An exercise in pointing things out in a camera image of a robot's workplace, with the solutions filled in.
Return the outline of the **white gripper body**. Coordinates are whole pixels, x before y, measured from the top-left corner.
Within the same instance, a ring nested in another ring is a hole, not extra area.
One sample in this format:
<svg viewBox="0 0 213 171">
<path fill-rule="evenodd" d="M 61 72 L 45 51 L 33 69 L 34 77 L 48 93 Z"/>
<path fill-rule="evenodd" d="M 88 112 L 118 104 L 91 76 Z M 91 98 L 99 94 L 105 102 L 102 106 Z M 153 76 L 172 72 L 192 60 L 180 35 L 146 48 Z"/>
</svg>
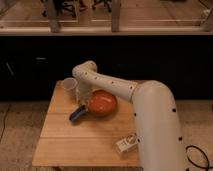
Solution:
<svg viewBox="0 0 213 171">
<path fill-rule="evenodd" d="M 78 81 L 77 98 L 80 104 L 85 104 L 91 96 L 91 85 L 85 81 Z"/>
</svg>

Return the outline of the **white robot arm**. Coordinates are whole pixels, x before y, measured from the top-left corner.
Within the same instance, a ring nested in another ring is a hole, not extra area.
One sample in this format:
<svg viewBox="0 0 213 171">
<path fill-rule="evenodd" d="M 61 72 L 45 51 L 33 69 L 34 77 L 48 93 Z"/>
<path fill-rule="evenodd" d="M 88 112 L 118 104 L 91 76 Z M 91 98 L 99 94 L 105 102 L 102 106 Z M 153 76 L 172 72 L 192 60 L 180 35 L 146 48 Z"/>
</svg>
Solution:
<svg viewBox="0 0 213 171">
<path fill-rule="evenodd" d="M 93 61 L 72 69 L 79 100 L 85 102 L 97 86 L 133 105 L 139 161 L 143 171 L 188 171 L 178 110 L 171 90 L 162 82 L 142 83 L 99 74 Z"/>
</svg>

